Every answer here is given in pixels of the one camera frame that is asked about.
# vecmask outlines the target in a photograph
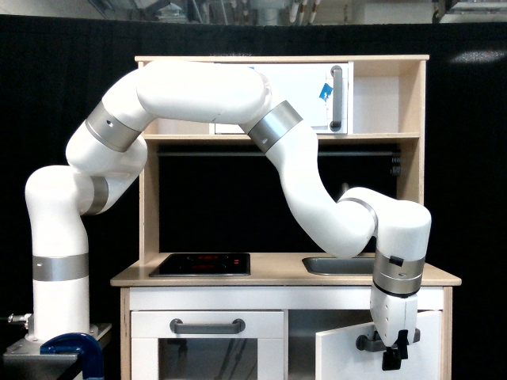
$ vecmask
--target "microwave handle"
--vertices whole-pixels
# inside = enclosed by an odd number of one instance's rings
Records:
[[[174,318],[169,327],[175,334],[239,334],[246,325],[242,319],[235,319],[230,324],[191,324]]]
[[[343,109],[343,73],[341,67],[333,66],[331,69],[333,75],[333,121],[330,123],[330,130],[333,132],[340,131],[341,121],[343,119],[341,110]]]

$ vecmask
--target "white cabinet door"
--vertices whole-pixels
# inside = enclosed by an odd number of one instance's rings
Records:
[[[372,336],[373,322],[316,334],[316,380],[438,380],[440,379],[441,312],[417,315],[421,340],[408,346],[400,370],[382,370],[382,352],[359,351],[356,339]]]

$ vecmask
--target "sink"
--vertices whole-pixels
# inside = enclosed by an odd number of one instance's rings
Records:
[[[338,259],[336,257],[307,257],[303,259],[305,268],[314,275],[323,276],[371,276],[373,257]]]

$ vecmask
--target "black induction hob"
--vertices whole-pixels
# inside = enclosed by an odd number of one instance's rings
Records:
[[[150,273],[150,277],[249,275],[249,253],[172,253]]]

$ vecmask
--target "drawer handle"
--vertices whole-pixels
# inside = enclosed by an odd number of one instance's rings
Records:
[[[239,334],[246,327],[242,319],[235,319],[230,324],[191,324],[183,323],[181,319],[174,318],[169,324],[175,334]]]

